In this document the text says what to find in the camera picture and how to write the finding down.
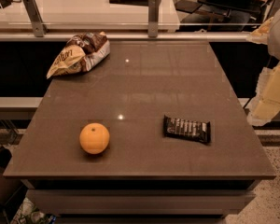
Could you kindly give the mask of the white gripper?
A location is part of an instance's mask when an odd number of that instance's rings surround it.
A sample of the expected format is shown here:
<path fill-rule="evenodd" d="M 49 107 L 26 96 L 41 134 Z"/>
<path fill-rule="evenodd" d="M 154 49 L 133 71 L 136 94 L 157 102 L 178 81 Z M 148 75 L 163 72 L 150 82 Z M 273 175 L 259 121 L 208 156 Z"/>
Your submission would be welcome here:
<path fill-rule="evenodd" d="M 268 45 L 269 54 L 280 60 L 280 8 L 246 38 L 248 42 Z M 256 96 L 251 100 L 247 121 L 263 126 L 280 112 L 280 62 L 273 69 L 264 67 L 259 74 Z"/>

